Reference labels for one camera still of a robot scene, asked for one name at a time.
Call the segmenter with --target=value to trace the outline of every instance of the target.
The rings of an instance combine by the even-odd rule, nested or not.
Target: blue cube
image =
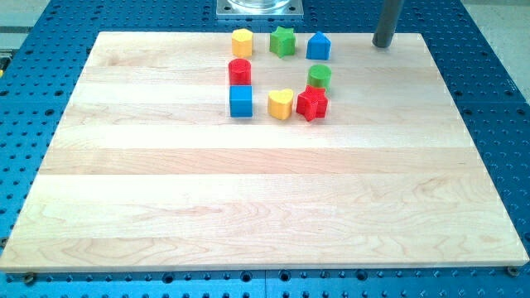
[[[308,42],[306,59],[328,60],[330,58],[331,41],[318,31]]]
[[[252,117],[252,86],[230,86],[230,117]]]

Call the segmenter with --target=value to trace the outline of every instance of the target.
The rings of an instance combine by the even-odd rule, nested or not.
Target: green cylinder
[[[330,87],[331,69],[326,65],[313,65],[309,68],[307,84],[317,88]]]

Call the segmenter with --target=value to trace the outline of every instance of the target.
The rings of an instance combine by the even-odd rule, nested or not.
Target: gray metal rod
[[[384,0],[378,28],[373,34],[372,43],[374,46],[382,48],[390,46],[404,3],[405,0]]]

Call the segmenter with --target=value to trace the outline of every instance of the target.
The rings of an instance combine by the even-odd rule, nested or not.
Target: toy block
[[[295,30],[279,26],[271,33],[269,50],[280,58],[295,55],[295,42]]]
[[[230,117],[252,117],[252,86],[230,86]]]
[[[238,29],[232,32],[232,54],[244,58],[252,55],[253,33],[248,29]]]
[[[310,85],[298,95],[296,101],[296,112],[304,115],[307,121],[314,118],[323,118],[328,106],[328,98],[325,96],[324,88],[315,88]]]
[[[285,120],[292,113],[292,98],[294,92],[291,89],[281,91],[273,90],[268,93],[268,113],[276,119]]]
[[[326,65],[313,65],[309,68],[307,75],[307,84],[317,88],[330,87],[331,70]]]
[[[308,42],[306,59],[328,60],[330,58],[331,41],[318,31]]]
[[[234,59],[229,63],[230,85],[250,85],[250,62],[245,59]]]

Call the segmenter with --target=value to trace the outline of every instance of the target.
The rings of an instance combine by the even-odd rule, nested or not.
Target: blue optical breadboard
[[[12,231],[100,31],[371,32],[382,1],[305,0],[303,19],[216,20],[214,1],[51,0],[0,79],[0,238]],[[497,191],[530,248],[530,108],[458,1],[406,1]],[[530,266],[7,275],[0,297],[529,297]]]

